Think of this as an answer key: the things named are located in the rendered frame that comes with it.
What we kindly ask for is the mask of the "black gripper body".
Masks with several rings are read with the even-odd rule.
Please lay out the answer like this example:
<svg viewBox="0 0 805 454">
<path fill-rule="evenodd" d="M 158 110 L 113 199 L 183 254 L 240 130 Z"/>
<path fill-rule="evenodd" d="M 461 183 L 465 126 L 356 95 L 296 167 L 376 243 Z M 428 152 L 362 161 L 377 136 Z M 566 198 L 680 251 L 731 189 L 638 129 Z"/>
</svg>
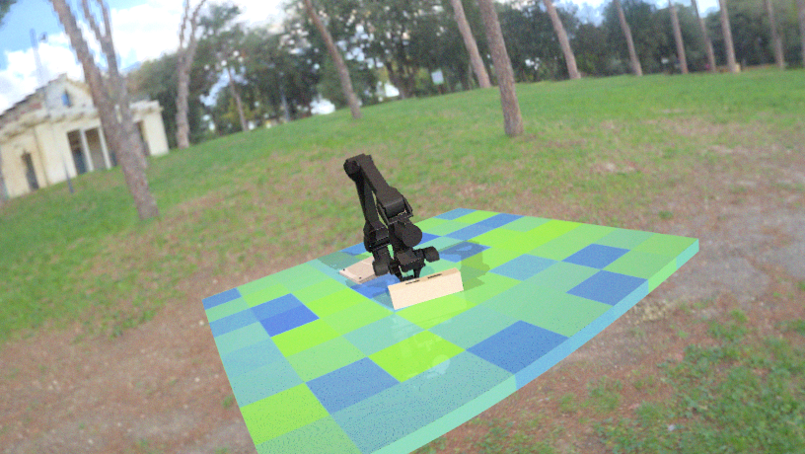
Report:
<svg viewBox="0 0 805 454">
<path fill-rule="evenodd" d="M 392 248 L 394 251 L 395 247 L 399 247 L 399 249 L 405 248 L 405 244 L 400 241 L 391 241 Z M 440 260 L 438 251 L 433 247 L 427 247 L 421 249 L 424 258 L 429 262 L 437 262 Z M 375 276 L 381 276 L 387 274 L 389 271 L 396 272 L 399 271 L 399 264 L 395 264 L 395 261 L 386 262 L 385 259 L 377 260 L 372 262 L 372 267 L 375 273 Z"/>
</svg>

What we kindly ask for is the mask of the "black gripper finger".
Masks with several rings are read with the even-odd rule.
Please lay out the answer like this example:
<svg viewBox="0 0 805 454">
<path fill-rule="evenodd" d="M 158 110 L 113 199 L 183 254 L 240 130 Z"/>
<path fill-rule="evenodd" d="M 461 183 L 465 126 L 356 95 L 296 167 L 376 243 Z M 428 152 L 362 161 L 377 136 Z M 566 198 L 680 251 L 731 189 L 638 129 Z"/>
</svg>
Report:
<svg viewBox="0 0 805 454">
<path fill-rule="evenodd" d="M 424 263 L 424 264 L 422 264 L 422 265 L 418 265 L 418 268 L 413 270 L 413 274 L 414 274 L 414 278 L 415 278 L 415 279 L 419 278 L 419 276 L 420 276 L 420 272 L 421 272 L 421 270 L 422 270 L 422 268 L 423 268 L 424 266 L 426 266 L 426 264 L 425 264 L 425 263 Z"/>
<path fill-rule="evenodd" d="M 390 273 L 391 273 L 391 272 L 390 272 Z M 402 276 L 402 273 L 401 273 L 400 269 L 399 269 L 399 271 L 392 272 L 392 273 L 391 273 L 391 275 L 395 275 L 395 276 L 396 276 L 396 277 L 399 279 L 399 281 L 400 281 L 401 283 L 403 283 L 403 282 L 404 282 L 404 280 L 403 280 L 403 276 Z"/>
</svg>

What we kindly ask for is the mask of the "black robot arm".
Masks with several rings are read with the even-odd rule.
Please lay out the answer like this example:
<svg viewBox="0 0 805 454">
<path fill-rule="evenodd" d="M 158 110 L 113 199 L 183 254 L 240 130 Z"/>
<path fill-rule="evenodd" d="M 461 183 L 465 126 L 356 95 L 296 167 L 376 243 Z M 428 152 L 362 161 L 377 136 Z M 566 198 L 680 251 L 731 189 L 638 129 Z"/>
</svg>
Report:
<svg viewBox="0 0 805 454">
<path fill-rule="evenodd" d="M 348 177 L 355 182 L 362 211 L 365 218 L 364 247 L 372 253 L 375 261 L 385 259 L 395 261 L 402 272 L 417 269 L 424 261 L 421 249 L 413 249 L 422 239 L 422 231 L 412 224 L 412 208 L 406 198 L 393 187 L 390 187 L 375 167 L 371 155 L 360 154 L 345 160 L 343 168 Z M 373 193 L 376 195 L 376 205 Z M 377 207 L 377 208 L 376 208 Z M 377 212 L 378 210 L 378 212 Z M 404 210 L 406 210 L 405 213 Z M 379 220 L 382 217 L 388 228 Z M 399 213 L 402 213 L 398 215 Z M 394 259 L 391 258 L 388 245 L 391 241 L 400 241 L 405 248 L 394 248 Z"/>
</svg>

